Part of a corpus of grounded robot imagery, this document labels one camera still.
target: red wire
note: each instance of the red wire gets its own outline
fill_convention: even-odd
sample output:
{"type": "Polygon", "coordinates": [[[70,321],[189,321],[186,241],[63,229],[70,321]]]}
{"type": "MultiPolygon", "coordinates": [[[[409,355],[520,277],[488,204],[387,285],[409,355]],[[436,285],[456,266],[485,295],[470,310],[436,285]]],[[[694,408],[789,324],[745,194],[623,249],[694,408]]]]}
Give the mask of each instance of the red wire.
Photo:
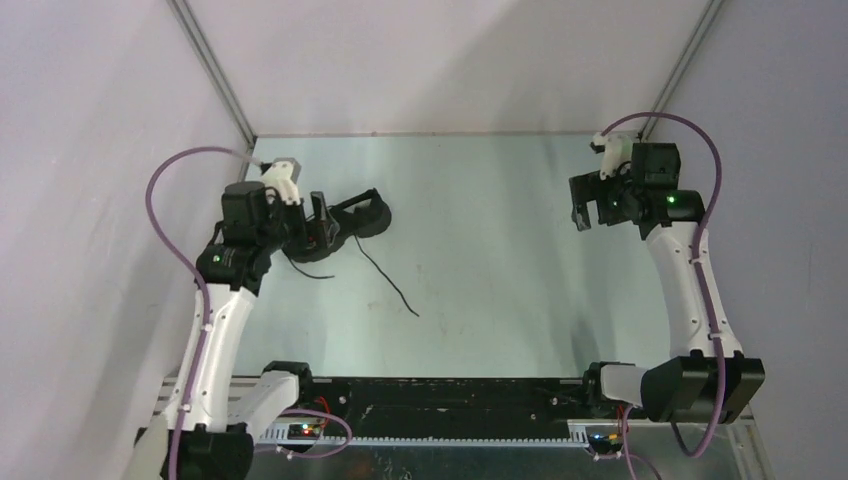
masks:
{"type": "MultiPolygon", "coordinates": [[[[333,412],[331,412],[331,411],[330,411],[330,404],[329,404],[329,403],[327,403],[327,399],[326,399],[326,398],[324,398],[324,397],[318,397],[316,400],[318,400],[318,403],[320,403],[321,405],[324,405],[324,410],[325,410],[327,413],[333,413],[333,412]]],[[[330,423],[330,420],[329,420],[329,419],[327,419],[327,418],[325,418],[325,419],[324,419],[324,423],[322,423],[322,424],[321,424],[321,428],[326,427],[328,423],[330,423]]]]}

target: black wire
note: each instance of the black wire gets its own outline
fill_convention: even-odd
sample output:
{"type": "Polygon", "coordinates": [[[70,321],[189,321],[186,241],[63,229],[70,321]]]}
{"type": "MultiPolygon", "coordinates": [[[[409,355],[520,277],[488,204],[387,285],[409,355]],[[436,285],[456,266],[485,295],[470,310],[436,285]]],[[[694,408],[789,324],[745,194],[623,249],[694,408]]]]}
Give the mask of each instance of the black wire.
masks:
{"type": "Polygon", "coordinates": [[[415,310],[413,310],[412,307],[409,306],[409,302],[406,301],[406,297],[404,297],[403,292],[401,292],[400,289],[397,288],[395,282],[393,282],[392,279],[389,278],[388,275],[386,275],[386,272],[384,272],[383,269],[380,268],[379,265],[377,265],[377,262],[375,262],[373,258],[371,258],[370,256],[368,256],[367,253],[365,253],[365,250],[362,249],[362,244],[359,243],[359,237],[356,234],[353,234],[353,238],[356,240],[356,246],[359,247],[359,251],[362,252],[363,255],[365,255],[365,258],[371,261],[371,263],[374,265],[374,268],[376,268],[377,271],[380,272],[380,275],[382,275],[383,278],[385,278],[389,282],[389,284],[391,284],[392,288],[394,288],[395,291],[398,292],[398,295],[400,295],[400,299],[403,300],[404,305],[406,305],[406,309],[409,310],[410,313],[412,313],[416,317],[421,317],[421,315],[418,315],[418,313],[416,313],[415,310]]]}
{"type": "Polygon", "coordinates": [[[304,277],[306,277],[306,278],[311,278],[311,279],[313,279],[313,280],[329,280],[329,279],[331,279],[331,278],[336,278],[336,276],[335,276],[335,275],[327,275],[327,276],[321,276],[321,275],[310,275],[310,274],[308,274],[308,273],[304,272],[303,270],[301,270],[300,268],[298,268],[298,266],[294,264],[294,260],[292,260],[290,256],[286,255],[286,258],[288,258],[288,259],[289,259],[289,263],[291,263],[291,264],[292,264],[292,268],[294,268],[295,270],[297,270],[298,272],[300,272],[300,274],[301,274],[301,275],[303,275],[303,276],[304,276],[304,277]]]}

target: light blue table surface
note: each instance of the light blue table surface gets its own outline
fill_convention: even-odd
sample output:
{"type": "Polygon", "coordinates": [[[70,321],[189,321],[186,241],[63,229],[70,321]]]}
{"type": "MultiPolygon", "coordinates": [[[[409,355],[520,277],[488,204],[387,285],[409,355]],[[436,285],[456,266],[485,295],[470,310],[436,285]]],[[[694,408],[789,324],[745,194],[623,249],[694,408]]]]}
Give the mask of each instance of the light blue table surface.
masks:
{"type": "MultiPolygon", "coordinates": [[[[238,350],[237,374],[271,360],[316,375],[579,376],[592,361],[668,358],[656,269],[631,224],[578,233],[568,179],[596,170],[587,135],[261,138],[295,157],[301,195],[336,203],[376,187],[389,229],[296,271],[281,253],[238,350]]],[[[258,178],[252,170],[248,178],[258,178]]]]}

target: metal frame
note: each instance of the metal frame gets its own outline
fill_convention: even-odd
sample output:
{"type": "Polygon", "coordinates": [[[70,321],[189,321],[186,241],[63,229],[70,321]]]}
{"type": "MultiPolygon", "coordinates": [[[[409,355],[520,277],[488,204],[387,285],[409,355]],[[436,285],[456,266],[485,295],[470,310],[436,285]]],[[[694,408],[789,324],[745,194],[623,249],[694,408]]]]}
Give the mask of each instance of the metal frame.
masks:
{"type": "MultiPolygon", "coordinates": [[[[709,0],[707,2],[707,5],[704,7],[704,11],[701,12],[701,18],[698,19],[695,29],[689,36],[689,40],[686,41],[683,51],[680,52],[680,56],[674,64],[674,68],[671,69],[671,73],[669,74],[665,85],[663,85],[659,96],[657,96],[657,99],[651,106],[652,112],[664,112],[666,107],[668,107],[668,103],[674,96],[674,92],[677,91],[680,81],[692,65],[693,58],[695,58],[695,55],[701,48],[701,45],[703,45],[704,39],[710,32],[718,14],[721,12],[721,7],[723,7],[725,3],[725,0],[709,0]]],[[[658,118],[649,118],[645,121],[645,124],[639,130],[638,134],[639,138],[641,138],[643,142],[647,141],[651,134],[654,133],[654,129],[656,128],[658,121],[658,118]]]]}
{"type": "Polygon", "coordinates": [[[195,53],[197,53],[197,58],[200,60],[201,65],[203,65],[203,69],[209,74],[209,80],[221,97],[224,107],[244,137],[244,141],[247,142],[248,148],[253,148],[256,144],[256,133],[247,121],[247,116],[244,114],[238,98],[236,98],[235,92],[233,92],[233,88],[230,86],[230,82],[227,80],[226,75],[224,75],[224,71],[221,69],[215,53],[209,46],[206,35],[203,34],[203,30],[200,28],[200,24],[194,15],[194,11],[192,11],[187,0],[168,0],[168,4],[171,6],[174,16],[185,32],[186,38],[195,53]]]}

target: white wall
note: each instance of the white wall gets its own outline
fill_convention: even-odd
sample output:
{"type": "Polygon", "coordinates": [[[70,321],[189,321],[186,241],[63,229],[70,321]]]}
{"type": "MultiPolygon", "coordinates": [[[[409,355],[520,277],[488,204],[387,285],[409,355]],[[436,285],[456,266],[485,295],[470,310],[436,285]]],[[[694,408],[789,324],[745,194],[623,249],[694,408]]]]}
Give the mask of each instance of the white wall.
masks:
{"type": "MultiPolygon", "coordinates": [[[[147,179],[186,147],[245,147],[209,85],[164,1],[2,2],[0,477],[122,471],[193,303],[147,179]]],[[[192,254],[237,170],[196,159],[158,189],[192,254]]]]}
{"type": "Polygon", "coordinates": [[[650,108],[706,0],[191,3],[277,135],[594,132],[650,108]]]}
{"type": "MultiPolygon", "coordinates": [[[[724,157],[714,268],[746,353],[765,361],[753,406],[779,479],[844,478],[848,430],[848,3],[728,2],[670,111],[724,157]]],[[[712,186],[682,128],[684,184],[712,186]]]]}

